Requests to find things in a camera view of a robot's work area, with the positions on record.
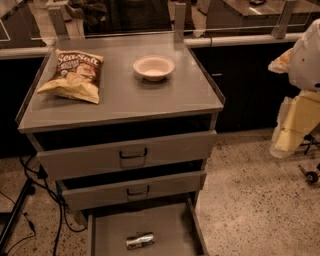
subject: metal rod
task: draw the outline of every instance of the metal rod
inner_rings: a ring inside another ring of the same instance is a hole
[[[0,234],[0,253],[2,252],[2,249],[5,247],[5,245],[7,243],[7,239],[9,238],[9,236],[11,234],[11,229],[15,225],[15,221],[18,217],[18,214],[20,213],[20,209],[24,203],[25,198],[29,193],[29,189],[30,189],[31,185],[32,185],[32,180],[28,178],[26,180],[21,192],[20,192],[20,195],[19,195],[11,213],[10,213],[9,220],[6,223],[6,225],[4,226],[2,233]]]

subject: drawer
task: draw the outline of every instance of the drawer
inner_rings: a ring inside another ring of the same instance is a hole
[[[58,181],[58,190],[73,210],[91,209],[131,201],[163,197],[203,187],[204,170],[189,163],[116,172]]]
[[[215,132],[163,136],[39,152],[51,179],[61,180],[210,157]]]
[[[154,244],[127,250],[128,237],[152,232]],[[187,195],[94,209],[88,214],[88,256],[208,255]]]

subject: countertop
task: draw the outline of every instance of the countertop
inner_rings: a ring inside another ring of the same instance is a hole
[[[267,0],[264,4],[253,6],[249,0],[223,0],[243,16],[279,15],[285,5],[285,0]],[[293,13],[320,12],[320,7],[305,0],[297,0]]]
[[[21,120],[23,133],[219,112],[223,104],[183,42],[174,33],[132,35],[57,42],[63,50],[81,50],[104,57],[98,105],[56,96],[33,94]],[[170,80],[137,80],[132,65],[146,55],[171,58],[176,68]],[[38,87],[55,72],[52,54]]]

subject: drawer handle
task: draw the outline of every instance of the drawer handle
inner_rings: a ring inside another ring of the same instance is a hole
[[[127,188],[127,195],[128,196],[141,196],[141,195],[147,195],[150,191],[150,186],[147,186],[147,190],[146,191],[142,191],[142,192],[136,192],[136,193],[131,193],[129,191],[129,189]]]
[[[142,154],[136,154],[136,155],[124,156],[122,151],[119,152],[119,156],[121,159],[132,159],[132,158],[145,157],[147,154],[148,154],[147,148],[144,148],[144,152]]]

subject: cabinet top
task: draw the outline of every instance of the cabinet top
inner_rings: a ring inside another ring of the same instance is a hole
[[[55,47],[104,57],[100,102],[34,93],[19,125],[22,133],[214,113],[223,108],[189,49],[175,41],[174,33],[65,40]],[[176,65],[172,78],[158,83],[137,80],[132,65],[146,55],[171,58]],[[56,64],[53,52],[37,88],[53,76]]]

